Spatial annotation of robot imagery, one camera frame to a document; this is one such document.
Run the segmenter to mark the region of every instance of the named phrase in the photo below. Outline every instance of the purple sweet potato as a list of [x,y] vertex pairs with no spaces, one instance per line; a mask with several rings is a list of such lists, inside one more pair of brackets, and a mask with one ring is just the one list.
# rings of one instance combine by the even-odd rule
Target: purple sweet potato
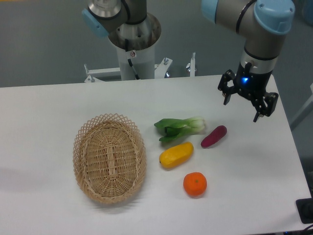
[[208,148],[211,145],[217,143],[221,138],[223,138],[227,133],[227,128],[225,126],[218,126],[211,132],[210,135],[205,137],[201,142],[202,148]]

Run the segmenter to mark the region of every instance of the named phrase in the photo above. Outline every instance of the yellow fruit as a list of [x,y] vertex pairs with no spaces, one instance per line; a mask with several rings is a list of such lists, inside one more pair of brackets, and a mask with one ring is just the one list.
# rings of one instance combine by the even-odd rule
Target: yellow fruit
[[164,168],[173,168],[187,161],[194,151],[191,142],[179,144],[165,150],[160,155],[160,163]]

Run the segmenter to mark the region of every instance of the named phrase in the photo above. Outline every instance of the woven basket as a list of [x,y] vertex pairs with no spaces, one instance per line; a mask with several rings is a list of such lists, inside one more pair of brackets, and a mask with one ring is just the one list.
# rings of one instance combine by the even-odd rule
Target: woven basket
[[145,178],[143,139],[127,117],[95,117],[76,136],[73,163],[77,183],[89,198],[105,204],[124,201]]

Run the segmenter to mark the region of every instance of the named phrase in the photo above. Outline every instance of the bok choy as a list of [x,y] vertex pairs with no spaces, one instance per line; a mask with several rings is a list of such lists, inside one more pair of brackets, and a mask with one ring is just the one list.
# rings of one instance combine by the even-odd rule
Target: bok choy
[[169,142],[201,132],[205,128],[205,120],[200,116],[188,119],[164,118],[155,123],[154,126],[165,133],[165,136],[161,137],[159,141]]

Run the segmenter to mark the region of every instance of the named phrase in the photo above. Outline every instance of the gray floor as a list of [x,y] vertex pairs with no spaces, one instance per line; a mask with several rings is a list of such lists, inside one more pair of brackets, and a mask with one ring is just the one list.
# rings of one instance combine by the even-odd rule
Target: gray floor
[[[118,67],[108,40],[84,24],[87,0],[0,2],[0,87],[81,83],[89,69]],[[174,60],[171,75],[186,76],[196,52],[198,75],[236,70],[245,40],[208,22],[200,0],[148,0],[162,25],[156,61]],[[288,119],[310,97],[313,83],[313,27],[297,16],[273,72]],[[293,131],[305,169],[313,171],[313,112]]]

